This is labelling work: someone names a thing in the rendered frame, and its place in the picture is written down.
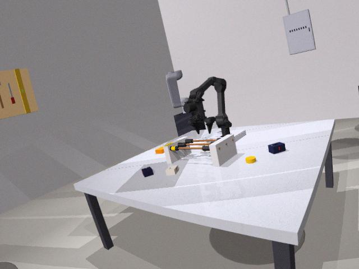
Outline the orange rectangular block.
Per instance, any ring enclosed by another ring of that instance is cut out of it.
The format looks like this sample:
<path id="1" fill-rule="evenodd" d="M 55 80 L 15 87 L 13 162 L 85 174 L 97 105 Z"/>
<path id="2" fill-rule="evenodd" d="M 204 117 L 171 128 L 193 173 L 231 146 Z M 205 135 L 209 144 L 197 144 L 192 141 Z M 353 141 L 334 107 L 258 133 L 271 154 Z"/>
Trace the orange rectangular block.
<path id="1" fill-rule="evenodd" d="M 163 153 L 164 153 L 163 146 L 160 147 L 160 148 L 158 148 L 158 149 L 156 149 L 156 150 L 155 150 L 155 153 L 156 153 L 156 154 L 163 154 Z"/>

